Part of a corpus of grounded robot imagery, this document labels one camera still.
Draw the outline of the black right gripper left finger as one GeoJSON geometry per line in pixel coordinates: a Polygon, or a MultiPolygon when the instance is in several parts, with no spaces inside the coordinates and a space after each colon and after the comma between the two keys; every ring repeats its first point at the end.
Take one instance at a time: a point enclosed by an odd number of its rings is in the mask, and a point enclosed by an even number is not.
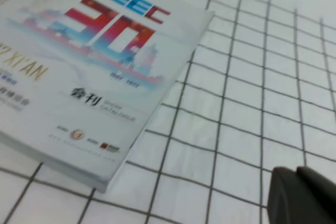
{"type": "Polygon", "coordinates": [[[296,171],[285,167],[272,171],[267,214],[270,223],[335,223],[335,208],[323,208],[296,171]]]}

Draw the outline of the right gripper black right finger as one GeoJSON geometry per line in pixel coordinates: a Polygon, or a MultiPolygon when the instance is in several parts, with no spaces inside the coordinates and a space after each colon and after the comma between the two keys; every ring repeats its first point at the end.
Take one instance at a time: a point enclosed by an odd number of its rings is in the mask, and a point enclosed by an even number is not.
{"type": "Polygon", "coordinates": [[[307,184],[323,208],[335,208],[335,183],[312,168],[299,166],[296,173],[307,184]]]}

